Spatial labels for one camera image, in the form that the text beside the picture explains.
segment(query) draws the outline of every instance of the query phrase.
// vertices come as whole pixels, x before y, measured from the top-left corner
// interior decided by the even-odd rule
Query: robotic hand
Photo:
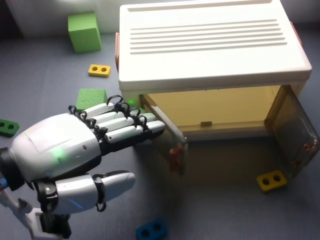
[[[120,98],[117,103],[111,102]],[[165,124],[143,109],[130,109],[119,95],[77,113],[49,117],[33,125],[12,143],[0,149],[0,203],[9,207],[29,229],[33,239],[68,238],[70,214],[96,206],[99,212],[106,202],[129,190],[135,175],[125,170],[90,176],[102,156],[133,146],[163,133]],[[41,210],[12,191],[27,183],[37,191]],[[36,226],[39,216],[43,232]]]

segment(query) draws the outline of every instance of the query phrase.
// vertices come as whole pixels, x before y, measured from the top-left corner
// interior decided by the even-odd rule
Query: white robotic hand
[[[114,98],[120,101],[111,102]],[[165,129],[152,113],[130,109],[122,100],[112,96],[107,103],[80,113],[69,106],[70,113],[38,122],[18,135],[11,148],[1,148],[2,196],[6,187],[12,191],[24,183],[35,187],[43,213],[42,230],[64,238],[71,234],[65,233],[66,216],[94,206],[102,212],[107,201],[134,185],[135,175],[124,170],[93,176],[87,172],[100,164],[102,156],[155,138]],[[14,211],[12,201],[0,199],[0,203]]]

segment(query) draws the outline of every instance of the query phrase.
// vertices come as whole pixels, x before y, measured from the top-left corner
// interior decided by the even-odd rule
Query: screw hole
[[[146,230],[146,229],[143,230],[143,231],[141,232],[141,236],[144,237],[144,238],[148,238],[148,237],[150,236],[149,231]]]
[[[155,231],[160,231],[161,230],[161,224],[160,223],[156,223],[155,225],[153,225],[153,229]]]
[[[263,183],[264,185],[269,185],[269,184],[270,184],[270,181],[269,181],[269,179],[264,178],[264,179],[262,179],[262,183]]]
[[[280,182],[281,178],[279,175],[274,175],[273,176],[273,179],[276,181],[276,182]]]

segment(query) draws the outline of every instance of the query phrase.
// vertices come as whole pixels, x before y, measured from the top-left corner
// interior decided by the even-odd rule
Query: dark green block
[[[68,31],[76,53],[101,50],[100,32],[95,13],[69,16]]]
[[[19,130],[20,126],[14,121],[0,119],[0,135],[5,137],[13,137]]]
[[[76,112],[91,108],[108,100],[106,90],[98,88],[81,88],[76,100]]]

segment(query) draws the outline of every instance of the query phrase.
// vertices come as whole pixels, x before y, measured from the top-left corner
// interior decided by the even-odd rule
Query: green block
[[[0,119],[0,135],[13,137],[19,130],[20,126],[14,121]]]
[[[101,50],[100,33],[95,13],[69,16],[68,30],[76,53]]]
[[[76,112],[79,113],[95,105],[106,103],[107,100],[106,90],[104,89],[81,88],[76,100]]]

